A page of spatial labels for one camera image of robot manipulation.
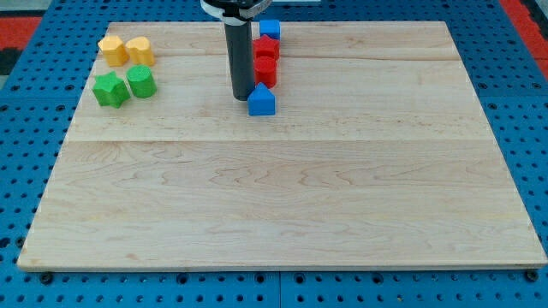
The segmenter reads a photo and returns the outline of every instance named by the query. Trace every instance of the wooden cutting board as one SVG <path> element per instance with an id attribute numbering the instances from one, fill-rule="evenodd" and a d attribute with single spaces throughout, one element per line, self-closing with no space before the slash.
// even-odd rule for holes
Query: wooden cutting board
<path id="1" fill-rule="evenodd" d="M 22 269 L 546 264 L 443 22 L 283 23 L 273 117 L 231 97 L 220 23 L 109 34 L 152 41 L 158 93 L 100 108 L 98 56 Z"/>

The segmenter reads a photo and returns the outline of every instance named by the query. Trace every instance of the green block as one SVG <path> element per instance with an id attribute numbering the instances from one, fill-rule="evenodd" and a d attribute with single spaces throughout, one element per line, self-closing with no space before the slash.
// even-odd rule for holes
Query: green block
<path id="1" fill-rule="evenodd" d="M 126 84 L 116 76 L 114 71 L 95 76 L 95 86 L 92 90 L 101 106 L 120 108 L 123 101 L 129 99 Z"/>
<path id="2" fill-rule="evenodd" d="M 126 73 L 129 87 L 137 98 L 149 98 L 156 93 L 152 71 L 146 65 L 135 65 Z"/>

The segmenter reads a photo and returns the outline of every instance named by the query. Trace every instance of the blue block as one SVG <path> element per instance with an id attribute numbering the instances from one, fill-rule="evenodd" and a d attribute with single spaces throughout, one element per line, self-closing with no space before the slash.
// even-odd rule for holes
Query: blue block
<path id="1" fill-rule="evenodd" d="M 250 116 L 274 116 L 276 114 L 276 97 L 261 82 L 247 98 L 247 109 Z"/>
<path id="2" fill-rule="evenodd" d="M 280 39 L 280 21 L 259 21 L 260 36 L 268 35 L 271 39 Z"/>

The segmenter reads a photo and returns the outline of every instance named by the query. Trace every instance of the blue surface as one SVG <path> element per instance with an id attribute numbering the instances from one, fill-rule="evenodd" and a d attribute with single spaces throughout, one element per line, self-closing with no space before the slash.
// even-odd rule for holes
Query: blue surface
<path id="1" fill-rule="evenodd" d="M 548 85 L 498 2 L 324 0 L 310 7 L 274 6 L 260 18 L 446 21 L 547 247 Z M 190 274 L 184 284 L 177 274 L 55 274 L 48 285 L 40 283 L 41 274 L 19 271 L 17 240 L 33 219 L 109 21 L 211 20 L 198 0 L 51 5 L 0 92 L 0 306 L 548 306 L 546 269 L 536 282 L 525 271 L 467 271 L 269 273 L 264 279 L 212 273 L 203 274 L 203 281 Z"/>
<path id="2" fill-rule="evenodd" d="M 274 116 L 276 97 L 264 83 L 260 82 L 247 99 L 247 109 L 250 116 Z"/>
<path id="3" fill-rule="evenodd" d="M 271 39 L 280 39 L 281 35 L 280 21 L 265 20 L 259 21 L 259 36 L 268 35 Z"/>

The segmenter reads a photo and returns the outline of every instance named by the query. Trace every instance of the block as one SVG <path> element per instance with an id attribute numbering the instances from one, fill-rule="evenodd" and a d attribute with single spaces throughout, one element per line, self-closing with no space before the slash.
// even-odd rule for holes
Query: block
<path id="1" fill-rule="evenodd" d="M 117 35 L 105 36 L 98 42 L 98 46 L 103 52 L 107 64 L 111 67 L 122 66 L 129 59 L 129 55 L 123 46 L 123 41 Z"/>
<path id="2" fill-rule="evenodd" d="M 156 62 L 148 38 L 133 38 L 126 43 L 126 47 L 129 50 L 129 57 L 133 64 L 145 64 L 151 67 Z"/>
<path id="3" fill-rule="evenodd" d="M 101 106 L 120 108 L 122 103 L 129 99 L 126 84 L 116 76 L 114 71 L 95 76 L 95 85 L 92 91 Z"/>
<path id="4" fill-rule="evenodd" d="M 268 35 L 272 39 L 280 40 L 280 21 L 259 21 L 259 32 L 260 36 Z"/>
<path id="5" fill-rule="evenodd" d="M 260 56 L 254 62 L 255 85 L 264 83 L 269 89 L 277 83 L 276 60 L 269 56 Z"/>
<path id="6" fill-rule="evenodd" d="M 156 93 L 152 71 L 146 65 L 135 65 L 126 73 L 131 92 L 137 98 L 149 98 Z"/>
<path id="7" fill-rule="evenodd" d="M 274 116 L 276 114 L 276 97 L 264 83 L 259 83 L 249 95 L 247 110 L 250 116 Z"/>
<path id="8" fill-rule="evenodd" d="M 263 35 L 253 40 L 253 59 L 260 56 L 269 56 L 274 60 L 280 58 L 280 41 Z"/>

